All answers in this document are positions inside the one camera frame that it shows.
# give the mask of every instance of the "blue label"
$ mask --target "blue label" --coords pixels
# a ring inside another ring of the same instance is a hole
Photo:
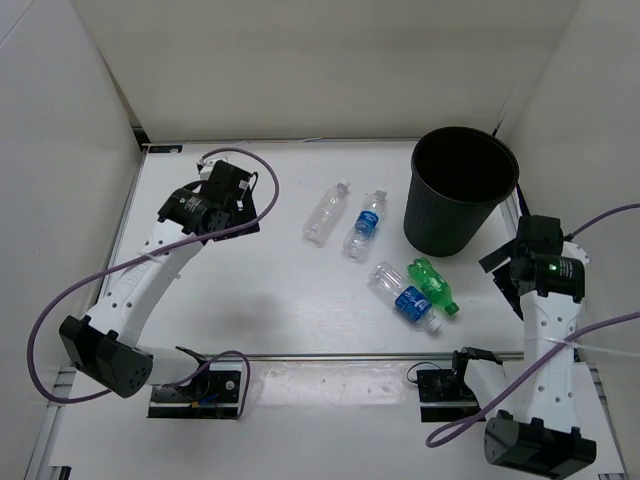
[[[367,238],[370,238],[371,235],[373,235],[373,231],[375,230],[377,223],[378,215],[376,215],[375,213],[368,210],[360,212],[358,220],[356,220],[356,232],[364,235]]]
[[[416,287],[409,287],[396,298],[396,307],[415,323],[429,311],[431,303]]]

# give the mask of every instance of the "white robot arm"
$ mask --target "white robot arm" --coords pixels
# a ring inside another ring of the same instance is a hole
[[[588,257],[564,242],[558,219],[522,217],[516,239],[483,259],[524,322],[524,367],[536,363],[576,330]],[[596,444],[580,435],[573,396],[573,349],[542,364],[516,394],[487,416],[485,457],[504,466],[563,479],[593,463]],[[454,372],[482,408],[508,386],[502,362],[473,348],[454,354]]]
[[[156,304],[204,245],[194,242],[167,251],[158,249],[256,218],[249,188],[252,174],[224,161],[205,168],[211,171],[209,178],[176,190],[158,212],[158,222],[139,252],[149,259],[124,270],[82,319],[69,316],[60,327],[76,368],[121,397],[135,394],[146,384],[179,382],[202,363],[186,349],[138,345]],[[257,224],[219,239],[256,231]]]

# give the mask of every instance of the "green bottle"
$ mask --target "green bottle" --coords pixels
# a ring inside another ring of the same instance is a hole
[[[460,307],[453,301],[451,287],[435,271],[429,260],[424,257],[416,258],[413,264],[407,267],[407,270],[409,270],[411,280],[420,287],[423,295],[434,306],[444,310],[449,315],[453,315],[460,310]]]

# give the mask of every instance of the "water bottle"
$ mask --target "water bottle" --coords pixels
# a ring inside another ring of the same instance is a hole
[[[355,225],[344,239],[344,253],[351,258],[364,260],[373,231],[384,216],[386,197],[387,191],[378,189],[365,199]]]
[[[455,315],[460,307],[453,301],[451,287],[442,278],[431,262],[425,257],[416,258],[407,267],[409,278],[420,287],[420,291],[434,307],[444,310],[449,315]]]
[[[411,323],[431,333],[441,327],[442,324],[433,316],[429,300],[387,262],[375,266],[369,274],[369,284],[377,287],[382,300]]]
[[[304,238],[318,245],[324,245],[333,226],[347,206],[347,193],[349,193],[348,180],[341,180],[337,185],[327,190],[320,199],[320,203],[311,212],[307,223],[304,224]]]

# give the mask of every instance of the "black cable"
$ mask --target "black cable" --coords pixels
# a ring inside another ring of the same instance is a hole
[[[418,362],[415,365],[412,365],[411,367],[409,367],[409,370],[407,370],[407,382],[413,383],[414,385],[418,384],[418,378],[416,377],[415,380],[411,380],[409,378],[409,373],[411,373],[411,370],[413,370],[416,367],[419,367],[420,365],[432,365],[432,366],[436,367],[438,370],[442,370],[442,367],[440,365],[436,365],[433,362]]]

